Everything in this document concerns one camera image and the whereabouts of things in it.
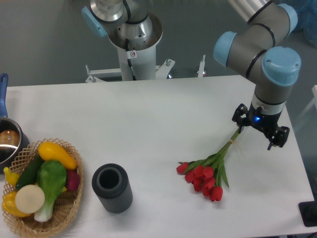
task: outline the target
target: cooking pot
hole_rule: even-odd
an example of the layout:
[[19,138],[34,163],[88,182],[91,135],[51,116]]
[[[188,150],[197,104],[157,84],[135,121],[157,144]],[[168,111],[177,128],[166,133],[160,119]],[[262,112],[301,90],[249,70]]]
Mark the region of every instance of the cooking pot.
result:
[[0,174],[5,167],[10,167],[15,156],[28,146],[29,139],[14,120],[8,118],[5,105],[8,75],[0,75]]

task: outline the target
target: sticker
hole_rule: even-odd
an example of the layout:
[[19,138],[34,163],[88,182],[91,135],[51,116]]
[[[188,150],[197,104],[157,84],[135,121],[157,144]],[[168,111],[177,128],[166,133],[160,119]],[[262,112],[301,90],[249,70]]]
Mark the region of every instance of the sticker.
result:
[[137,57],[137,52],[136,51],[127,51],[127,58],[128,59],[134,59]]

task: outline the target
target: blue light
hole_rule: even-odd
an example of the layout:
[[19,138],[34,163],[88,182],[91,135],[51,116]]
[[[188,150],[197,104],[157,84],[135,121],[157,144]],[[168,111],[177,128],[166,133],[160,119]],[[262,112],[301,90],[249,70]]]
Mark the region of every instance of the blue light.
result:
[[259,120],[261,120],[260,117],[254,117],[254,122],[258,122]]

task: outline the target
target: bok choy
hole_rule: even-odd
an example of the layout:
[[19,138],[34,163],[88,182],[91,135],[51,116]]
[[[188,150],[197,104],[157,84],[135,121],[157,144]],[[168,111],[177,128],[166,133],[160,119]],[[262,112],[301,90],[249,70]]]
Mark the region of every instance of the bok choy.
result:
[[44,162],[38,171],[38,184],[45,194],[45,202],[34,219],[38,222],[48,221],[53,214],[53,206],[62,193],[66,183],[66,169],[57,160]]

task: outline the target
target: woven basket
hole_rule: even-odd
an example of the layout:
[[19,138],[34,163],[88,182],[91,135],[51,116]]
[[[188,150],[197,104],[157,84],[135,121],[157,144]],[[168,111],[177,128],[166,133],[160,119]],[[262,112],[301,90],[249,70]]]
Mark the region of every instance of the woven basket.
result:
[[[84,182],[82,161],[75,147],[66,141],[60,139],[44,139],[43,141],[28,145],[27,148],[23,149],[18,156],[15,157],[10,167],[11,171],[21,174],[28,163],[34,158],[39,145],[45,141],[51,141],[61,145],[72,155],[78,164],[77,173],[81,181],[76,191],[65,191],[57,198],[54,203],[52,218],[47,222],[35,221],[34,214],[29,217],[19,218],[4,211],[4,221],[12,232],[21,237],[43,238],[56,235],[70,224],[80,205]],[[7,194],[12,191],[14,191],[14,188],[6,182],[3,193]]]

